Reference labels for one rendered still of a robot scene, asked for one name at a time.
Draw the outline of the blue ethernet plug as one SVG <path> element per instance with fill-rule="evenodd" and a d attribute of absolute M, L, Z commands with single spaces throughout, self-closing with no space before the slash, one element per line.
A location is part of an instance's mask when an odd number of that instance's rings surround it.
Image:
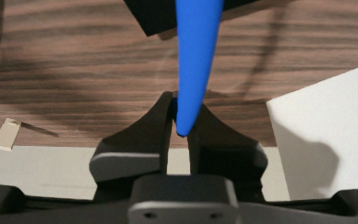
<path fill-rule="evenodd" d="M 178 113 L 178 93 L 179 91 L 173 91 L 173 119 L 175 123 L 175 114 Z"/>

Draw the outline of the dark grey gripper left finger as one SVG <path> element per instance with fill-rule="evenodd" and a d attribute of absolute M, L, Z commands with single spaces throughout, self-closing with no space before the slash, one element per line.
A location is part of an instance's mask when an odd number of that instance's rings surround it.
<path fill-rule="evenodd" d="M 167 174 L 172 125 L 173 92 L 164 91 L 138 121 L 101 139 L 88 165 L 97 186 L 91 203 L 129 199 L 136 179 Z"/>

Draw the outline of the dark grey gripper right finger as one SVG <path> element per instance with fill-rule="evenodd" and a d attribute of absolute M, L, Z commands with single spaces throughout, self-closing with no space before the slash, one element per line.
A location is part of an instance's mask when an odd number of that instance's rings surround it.
<path fill-rule="evenodd" d="M 190 174 L 226 177 L 236 200 L 267 205 L 261 179 L 269 160 L 259 141 L 223 123 L 202 102 L 187 143 Z"/>

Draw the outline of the blue ethernet cable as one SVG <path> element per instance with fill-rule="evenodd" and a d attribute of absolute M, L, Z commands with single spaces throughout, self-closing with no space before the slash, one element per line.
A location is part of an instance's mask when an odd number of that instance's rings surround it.
<path fill-rule="evenodd" d="M 223 0 L 176 0 L 179 50 L 176 133 L 186 137 L 199 114 L 208 84 Z"/>

